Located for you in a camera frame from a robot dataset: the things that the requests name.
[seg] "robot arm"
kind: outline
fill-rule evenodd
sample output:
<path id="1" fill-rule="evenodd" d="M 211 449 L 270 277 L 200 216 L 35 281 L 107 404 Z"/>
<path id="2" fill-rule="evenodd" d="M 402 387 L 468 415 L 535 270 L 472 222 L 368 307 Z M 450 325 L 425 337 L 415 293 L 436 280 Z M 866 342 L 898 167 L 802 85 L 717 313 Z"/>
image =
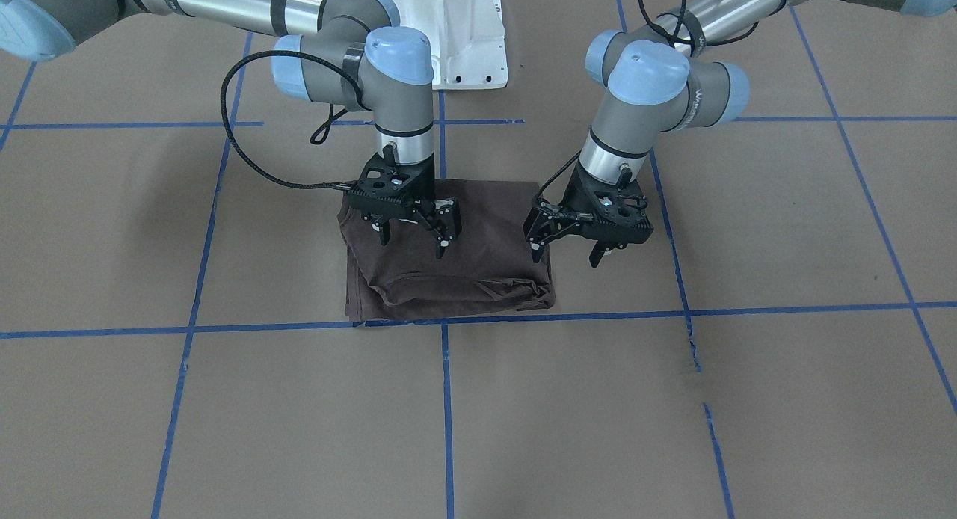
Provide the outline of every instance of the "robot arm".
<path id="1" fill-rule="evenodd" d="M 541 191 L 535 196 L 524 224 L 533 259 L 541 258 L 548 243 L 569 235 L 595 240 L 592 267 L 613 249 L 645 242 L 653 226 L 636 177 L 657 135 L 735 120 L 748 104 L 751 88 L 744 70 L 694 57 L 708 46 L 741 39 L 731 38 L 804 1 L 809 0 L 691 0 L 653 20 L 645 15 L 648 24 L 636 31 L 599 34 L 588 48 L 585 69 L 606 88 L 605 97 L 584 147 L 565 165 L 576 164 L 561 202 L 548 203 Z M 957 4 L 842 1 L 921 16 L 941 14 Z"/>
<path id="2" fill-rule="evenodd" d="M 338 16 L 370 31 L 399 25 L 392 0 L 4 0 L 0 48 L 48 61 L 136 14 L 181 14 L 267 35 L 313 34 Z"/>
<path id="3" fill-rule="evenodd" d="M 47 61 L 141 13 L 200 17 L 280 36 L 276 51 L 250 56 L 230 76 L 241 65 L 273 56 L 274 80 L 288 96 L 374 112 L 376 154 L 357 181 L 341 185 L 299 185 L 267 174 L 236 143 L 224 114 L 230 141 L 260 174 L 292 188 L 345 191 L 383 244 L 393 218 L 428 230 L 437 257 L 458 236 L 458 203 L 434 193 L 428 38 L 399 26 L 393 0 L 0 0 L 0 48 Z"/>

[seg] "black cable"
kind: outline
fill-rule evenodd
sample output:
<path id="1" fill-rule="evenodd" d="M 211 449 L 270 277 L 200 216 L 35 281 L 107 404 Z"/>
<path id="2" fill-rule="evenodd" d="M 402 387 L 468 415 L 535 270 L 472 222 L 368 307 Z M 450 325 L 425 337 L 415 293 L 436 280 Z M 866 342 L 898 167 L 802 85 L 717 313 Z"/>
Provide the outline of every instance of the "black cable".
<path id="1" fill-rule="evenodd" d="M 677 22 L 674 24 L 674 36 L 677 37 L 681 32 L 681 25 L 684 24 L 684 13 L 688 11 L 688 0 L 681 0 L 681 7 L 677 12 Z"/>
<path id="2" fill-rule="evenodd" d="M 648 15 L 648 9 L 645 8 L 645 0 L 638 0 L 638 10 L 641 11 L 641 17 L 644 18 L 645 24 L 648 25 L 649 28 L 652 29 L 652 31 L 655 31 L 657 34 L 661 35 L 664 39 L 666 39 L 669 43 L 671 43 L 672 46 L 676 44 L 691 45 L 690 40 L 684 40 L 683 38 L 679 38 L 677 37 L 677 35 L 673 35 L 667 32 L 665 28 L 663 28 L 661 25 L 657 25 L 655 22 L 653 22 L 652 17 Z M 677 21 L 679 22 L 679 26 L 681 24 L 681 19 L 683 17 L 684 15 L 681 15 L 679 19 L 677 19 Z"/>
<path id="3" fill-rule="evenodd" d="M 325 123 L 321 124 L 309 137 L 309 143 L 313 145 L 322 145 L 325 143 L 325 140 L 329 138 L 329 131 L 332 130 L 332 123 L 338 121 L 344 114 L 349 113 L 349 110 L 342 109 L 339 110 L 339 113 L 333 114 L 332 112 L 336 107 L 332 104 L 329 104 L 329 118 L 326 118 Z"/>
<path id="4" fill-rule="evenodd" d="M 227 93 L 229 92 L 230 83 L 233 82 L 233 76 L 236 76 L 236 73 L 238 73 L 239 70 L 241 70 L 243 67 L 245 67 L 249 63 L 252 63 L 253 61 L 256 61 L 257 59 L 263 59 L 265 57 L 297 57 L 298 59 L 305 59 L 307 61 L 318 63 L 324 66 L 325 68 L 332 70 L 332 72 L 338 73 L 338 75 L 341 76 L 342 79 L 344 79 L 347 83 L 349 83 L 349 85 L 352 86 L 352 89 L 355 90 L 356 102 L 358 102 L 359 106 L 363 106 L 362 89 L 361 87 L 359 87 L 359 83 L 356 82 L 356 80 L 353 79 L 352 76 L 346 73 L 345 70 L 340 69 L 338 66 L 333 65 L 331 62 L 328 62 L 325 59 L 321 59 L 320 57 L 316 57 L 315 55 L 309 55 L 309 53 L 286 51 L 286 49 L 270 49 L 270 51 L 267 51 L 267 52 L 253 53 L 252 55 L 243 57 L 242 59 L 239 60 L 239 62 L 236 63 L 236 65 L 233 65 L 233 68 L 230 69 L 228 73 L 226 73 L 226 77 L 225 79 L 223 79 L 223 86 L 220 87 L 220 90 L 219 90 L 219 111 L 220 111 L 220 114 L 222 114 L 223 127 L 226 129 L 226 137 L 229 138 L 230 144 L 232 144 L 233 149 L 235 149 L 236 151 L 236 154 L 239 154 L 240 158 L 243 158 L 243 160 L 246 161 L 246 164 L 249 164 L 249 167 L 253 168 L 253 170 L 256 171 L 256 173 L 258 173 L 259 175 L 263 175 L 263 177 L 265 177 L 266 179 L 269 179 L 272 182 L 275 182 L 277 185 L 283 185 L 283 186 L 286 186 L 287 188 L 303 189 L 304 191 L 311 191 L 311 189 L 336 189 L 336 191 L 345 191 L 346 189 L 351 188 L 352 184 L 350 184 L 349 182 L 316 182 L 315 184 L 304 185 L 304 184 L 300 184 L 299 182 L 283 181 L 283 179 L 274 177 L 273 175 L 270 175 L 267 171 L 264 171 L 263 168 L 260 168 L 259 165 L 257 165 L 256 162 L 253 162 L 253 159 L 251 159 L 249 155 L 247 155 L 246 152 L 242 150 L 242 147 L 239 146 L 239 142 L 236 141 L 236 137 L 233 134 L 233 125 L 230 123 L 229 108 L 226 107 L 226 96 L 227 96 Z M 326 123 L 324 123 L 324 126 L 327 125 L 326 137 L 328 136 L 327 128 L 332 125 L 332 121 L 333 121 L 333 118 L 329 117 L 329 121 L 326 121 Z M 313 136 L 315 137 L 317 136 L 317 134 L 320 134 L 323 129 L 324 128 L 322 128 L 321 126 L 320 129 L 317 130 Z"/>
<path id="5" fill-rule="evenodd" d="M 747 32 L 745 32 L 744 34 L 738 35 L 735 38 L 718 40 L 715 42 L 708 41 L 708 46 L 726 46 L 728 44 L 731 44 L 732 42 L 738 42 L 739 40 L 744 40 L 745 38 L 748 38 L 749 36 L 751 36 L 751 33 L 753 33 L 755 29 L 758 28 L 758 24 L 759 22 L 755 22 L 754 25 L 751 26 L 751 29 L 748 29 Z"/>
<path id="6" fill-rule="evenodd" d="M 666 41 L 671 43 L 672 46 L 676 44 L 686 44 L 686 45 L 694 46 L 694 43 L 692 41 L 684 40 L 683 38 L 679 38 L 678 36 L 681 31 L 681 25 L 684 24 L 684 15 L 687 12 L 687 0 L 681 0 L 681 7 L 679 10 L 679 13 L 677 14 L 677 24 L 674 24 L 674 34 L 667 32 L 665 28 L 663 28 L 661 25 L 657 25 L 655 22 L 652 21 L 652 19 L 650 18 L 648 14 L 648 10 L 645 8 L 645 0 L 638 0 L 638 10 L 641 11 L 641 17 L 645 20 L 645 25 L 648 25 L 649 28 L 652 29 L 652 31 L 655 31 L 658 35 L 666 39 Z M 752 25 L 751 28 L 748 29 L 748 31 L 746 31 L 744 34 L 736 36 L 735 38 L 718 40 L 714 42 L 711 42 L 709 40 L 707 41 L 707 45 L 708 46 L 726 46 L 728 44 L 738 42 L 739 40 L 744 40 L 745 38 L 748 38 L 749 36 L 751 36 L 751 33 L 753 33 L 755 29 L 757 28 L 758 28 L 758 22 L 755 22 L 754 25 Z"/>
<path id="7" fill-rule="evenodd" d="M 559 177 L 561 177 L 561 174 L 564 173 L 568 168 L 570 168 L 571 165 L 574 164 L 574 162 L 577 162 L 578 157 L 581 154 L 582 154 L 582 151 L 578 151 L 577 153 L 575 153 L 575 156 L 571 157 L 571 159 L 568 160 L 568 162 L 565 162 L 563 167 L 561 167 L 559 171 L 556 171 L 554 175 L 548 178 L 548 180 L 544 182 L 543 185 L 540 186 L 539 191 L 537 191 L 535 193 L 535 197 L 532 198 L 532 202 L 534 206 L 539 205 L 539 200 L 541 199 L 541 195 L 544 194 L 544 191 L 546 191 L 546 188 L 548 188 L 548 186 L 553 184 L 553 182 L 555 182 L 555 179 L 558 179 Z"/>

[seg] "folded towel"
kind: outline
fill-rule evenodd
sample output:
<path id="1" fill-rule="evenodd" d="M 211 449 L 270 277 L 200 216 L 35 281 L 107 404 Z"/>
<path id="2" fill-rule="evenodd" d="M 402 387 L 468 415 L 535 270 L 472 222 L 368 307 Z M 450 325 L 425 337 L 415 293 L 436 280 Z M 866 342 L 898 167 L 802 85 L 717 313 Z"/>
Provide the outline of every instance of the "folded towel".
<path id="1" fill-rule="evenodd" d="M 523 222 L 535 182 L 437 179 L 437 196 L 454 196 L 462 232 L 435 259 L 434 239 L 422 226 L 393 220 L 392 239 L 379 235 L 345 200 L 339 229 L 348 248 L 345 314 L 352 322 L 413 321 L 555 303 L 548 253 L 533 263 Z"/>

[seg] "silver arm segment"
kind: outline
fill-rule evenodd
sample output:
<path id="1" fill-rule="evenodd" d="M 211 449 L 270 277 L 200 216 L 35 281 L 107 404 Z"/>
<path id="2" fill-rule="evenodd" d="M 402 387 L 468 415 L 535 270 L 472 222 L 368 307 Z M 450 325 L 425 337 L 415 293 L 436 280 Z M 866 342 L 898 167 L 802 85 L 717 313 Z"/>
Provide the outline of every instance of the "silver arm segment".
<path id="1" fill-rule="evenodd" d="M 124 18 L 136 14 L 205 18 L 267 35 L 312 34 L 338 16 L 350 16 L 369 31 L 399 25 L 392 0 L 3 0 L 0 48 L 34 61 L 48 61 Z"/>

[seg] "floor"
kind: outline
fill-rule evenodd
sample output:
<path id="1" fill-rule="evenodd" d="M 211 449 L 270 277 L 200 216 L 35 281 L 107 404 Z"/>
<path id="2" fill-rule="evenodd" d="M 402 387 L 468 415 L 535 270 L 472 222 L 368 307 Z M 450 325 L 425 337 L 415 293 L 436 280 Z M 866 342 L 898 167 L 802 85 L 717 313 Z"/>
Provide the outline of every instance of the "floor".
<path id="1" fill-rule="evenodd" d="M 666 9 L 677 0 L 649 0 Z M 503 0 L 504 90 L 438 93 L 443 174 L 543 181 L 636 0 Z M 335 192 L 230 155 L 222 75 L 271 41 L 138 17 L 74 55 L 0 55 L 0 516 L 957 517 L 957 15 L 811 1 L 714 49 L 735 123 L 665 135 L 656 235 L 559 304 L 345 321 Z M 240 140 L 349 179 L 363 114 L 266 65 Z"/>

